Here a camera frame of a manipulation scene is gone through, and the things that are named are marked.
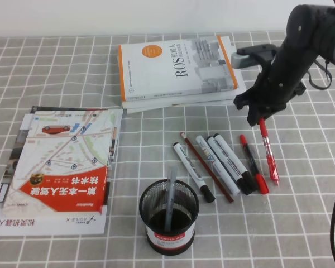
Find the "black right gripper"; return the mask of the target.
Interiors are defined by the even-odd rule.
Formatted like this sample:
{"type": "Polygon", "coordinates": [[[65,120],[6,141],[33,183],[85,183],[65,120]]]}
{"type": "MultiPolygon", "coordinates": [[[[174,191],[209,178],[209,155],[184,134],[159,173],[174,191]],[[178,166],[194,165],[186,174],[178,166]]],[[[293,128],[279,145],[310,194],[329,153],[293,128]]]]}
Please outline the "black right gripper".
{"type": "Polygon", "coordinates": [[[236,96],[233,103],[238,110],[248,106],[247,122],[254,126],[283,111],[291,99],[305,90],[302,79],[291,72],[262,71],[254,85],[236,96]]]}

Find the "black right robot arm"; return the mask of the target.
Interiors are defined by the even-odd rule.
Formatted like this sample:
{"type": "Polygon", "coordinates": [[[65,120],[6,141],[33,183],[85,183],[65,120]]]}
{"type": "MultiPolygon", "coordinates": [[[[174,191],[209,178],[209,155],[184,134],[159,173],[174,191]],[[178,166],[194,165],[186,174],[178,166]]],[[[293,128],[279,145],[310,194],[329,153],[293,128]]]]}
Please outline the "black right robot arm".
{"type": "Polygon", "coordinates": [[[262,67],[254,85],[233,101],[237,109],[248,106],[249,125],[284,110],[287,102],[302,95],[306,90],[302,78],[319,56],[335,65],[335,3],[296,6],[279,47],[262,44],[237,49],[231,56],[233,68],[262,67]]]}

